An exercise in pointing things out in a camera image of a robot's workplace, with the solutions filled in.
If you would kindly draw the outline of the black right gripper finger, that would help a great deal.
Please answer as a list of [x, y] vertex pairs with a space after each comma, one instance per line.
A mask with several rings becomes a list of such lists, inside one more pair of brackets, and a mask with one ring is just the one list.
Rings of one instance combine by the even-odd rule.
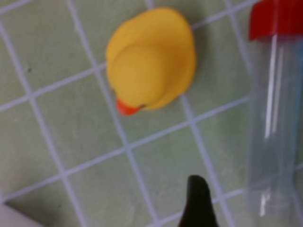
[[179, 227], [219, 227], [210, 188], [205, 178], [190, 175], [187, 179], [187, 198]]

